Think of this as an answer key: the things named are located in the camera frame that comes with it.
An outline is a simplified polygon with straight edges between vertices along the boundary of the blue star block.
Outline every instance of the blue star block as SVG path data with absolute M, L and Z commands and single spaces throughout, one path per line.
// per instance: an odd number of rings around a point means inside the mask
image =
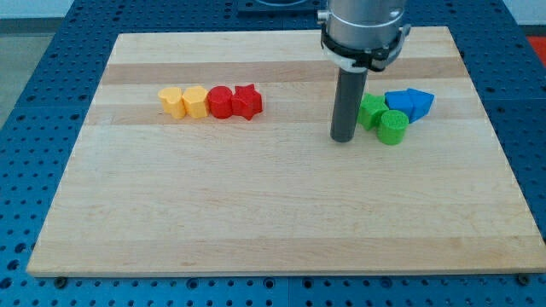
M 391 91 L 385 93 L 386 104 L 391 110 L 398 110 L 411 118 L 413 113 L 413 101 L 406 90 Z
M 433 105 L 434 95 L 414 89 L 408 89 L 407 93 L 413 104 L 413 112 L 409 116 L 409 122 L 413 123 L 428 114 Z

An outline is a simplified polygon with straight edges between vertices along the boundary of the wood grain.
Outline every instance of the wood grain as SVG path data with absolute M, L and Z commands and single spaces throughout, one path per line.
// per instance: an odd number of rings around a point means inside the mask
M 401 59 L 369 76 L 371 93 L 436 95 L 396 147 L 360 127 L 348 144 L 330 140 L 336 69 L 317 45 L 313 31 L 121 35 L 27 270 L 546 270 L 542 238 L 446 28 L 414 29 Z M 167 86 L 249 82 L 264 96 L 250 122 L 175 120 L 156 97 Z

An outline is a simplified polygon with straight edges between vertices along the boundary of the green block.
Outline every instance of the green block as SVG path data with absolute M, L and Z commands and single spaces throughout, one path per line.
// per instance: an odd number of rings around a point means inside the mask
M 371 130 L 379 124 L 381 115 L 388 110 L 389 107 L 385 104 L 384 96 L 365 94 L 364 99 L 360 103 L 357 122 L 365 130 Z
M 386 145 L 397 145 L 404 139 L 409 124 L 410 119 L 404 112 L 386 111 L 381 115 L 377 137 Z

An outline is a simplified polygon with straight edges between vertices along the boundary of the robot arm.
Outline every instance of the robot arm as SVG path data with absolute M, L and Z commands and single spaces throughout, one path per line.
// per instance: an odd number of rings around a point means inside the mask
M 410 26 L 400 28 L 405 0 L 329 0 L 317 13 L 324 54 L 340 67 L 330 130 L 349 142 L 357 125 L 368 70 L 383 71 L 402 50 Z

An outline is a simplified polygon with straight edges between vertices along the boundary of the yellow block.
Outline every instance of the yellow block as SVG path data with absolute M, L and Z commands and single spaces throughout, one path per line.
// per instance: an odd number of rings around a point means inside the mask
M 200 119 L 208 116 L 208 90 L 202 86 L 188 87 L 182 95 L 184 106 L 189 116 Z
M 157 96 L 161 100 L 163 110 L 169 113 L 175 119 L 181 119 L 186 116 L 186 109 L 182 103 L 182 89 L 179 87 L 170 87 L 160 90 Z

